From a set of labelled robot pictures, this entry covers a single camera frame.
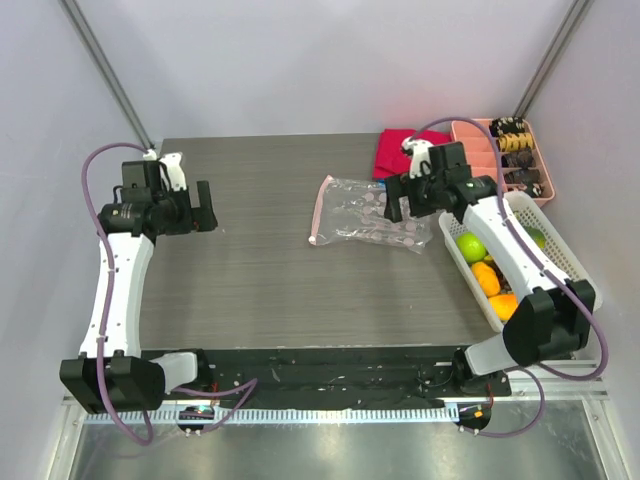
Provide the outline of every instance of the pink strip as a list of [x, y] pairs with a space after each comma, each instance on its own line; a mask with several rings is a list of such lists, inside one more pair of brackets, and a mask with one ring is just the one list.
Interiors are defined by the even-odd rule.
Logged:
[[322, 199], [324, 197], [324, 191], [327, 189], [329, 182], [333, 180], [331, 175], [327, 175], [322, 185], [320, 185], [320, 191], [318, 192], [318, 198], [316, 198], [316, 206], [313, 209], [313, 220], [311, 222], [311, 237], [309, 243], [311, 245], [316, 244], [316, 236], [318, 235], [318, 228], [320, 227], [320, 214], [322, 213]]

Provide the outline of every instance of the lime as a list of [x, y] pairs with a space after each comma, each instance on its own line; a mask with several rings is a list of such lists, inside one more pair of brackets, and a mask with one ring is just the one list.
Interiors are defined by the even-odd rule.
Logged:
[[542, 233], [537, 228], [533, 228], [533, 227], [524, 227], [524, 229], [527, 231], [527, 233], [533, 239], [533, 241], [536, 242], [536, 245], [538, 245], [538, 248], [542, 250], [544, 246], [547, 244], [547, 239], [544, 236], [544, 233]]
[[471, 232], [460, 235], [456, 239], [456, 244], [467, 263], [480, 262], [487, 255], [487, 249], [478, 237]]

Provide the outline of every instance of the pink tray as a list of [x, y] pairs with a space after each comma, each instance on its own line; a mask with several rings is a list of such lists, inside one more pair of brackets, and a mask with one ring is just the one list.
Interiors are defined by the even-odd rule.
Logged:
[[[489, 118], [476, 118], [477, 122], [485, 125], [487, 128], [491, 123]], [[551, 183], [551, 176], [547, 170], [547, 166], [544, 164], [542, 158], [542, 152], [536, 140], [536, 136], [533, 133], [533, 129], [529, 122], [525, 120], [524, 128], [533, 137], [533, 167], [540, 171], [540, 184], [543, 187], [542, 196], [540, 198], [534, 198], [536, 204], [542, 207], [545, 203], [556, 196], [556, 191]], [[451, 136], [454, 142], [462, 142], [464, 145], [465, 154], [467, 156], [467, 162], [471, 165], [471, 170], [474, 176], [489, 175], [497, 181], [497, 169], [496, 159], [493, 156], [491, 150], [491, 144], [489, 139], [485, 137], [478, 128], [466, 122], [451, 122]], [[519, 170], [518, 168], [503, 168], [504, 173]]]

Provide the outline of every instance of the white led strip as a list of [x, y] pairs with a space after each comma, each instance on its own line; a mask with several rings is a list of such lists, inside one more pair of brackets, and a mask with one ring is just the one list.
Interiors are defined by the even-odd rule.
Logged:
[[[151, 422], [155, 425], [175, 424], [180, 412], [188, 405], [163, 404], [158, 410], [149, 412]], [[216, 407], [217, 419], [229, 412], [228, 408]], [[438, 423], [457, 422], [458, 405], [447, 404], [444, 408], [421, 408], [413, 410], [238, 410], [226, 425], [318, 425], [318, 424], [358, 424], [358, 423]], [[120, 414], [122, 420], [129, 425], [144, 423], [142, 413], [125, 412]], [[203, 424], [212, 420], [180, 420], [180, 424]], [[113, 423], [108, 414], [88, 415], [87, 425]]]

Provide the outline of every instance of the silver floor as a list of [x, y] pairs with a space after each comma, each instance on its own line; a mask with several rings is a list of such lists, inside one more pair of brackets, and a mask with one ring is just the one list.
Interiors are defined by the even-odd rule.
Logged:
[[[517, 429], [536, 409], [536, 402], [496, 403], [492, 430]], [[87, 425], [70, 479], [606, 478], [582, 402], [550, 402], [536, 428], [508, 440], [474, 438], [452, 424], [435, 423], [238, 426], [201, 438], [177, 432], [158, 426], [157, 446], [144, 450], [113, 426]]]

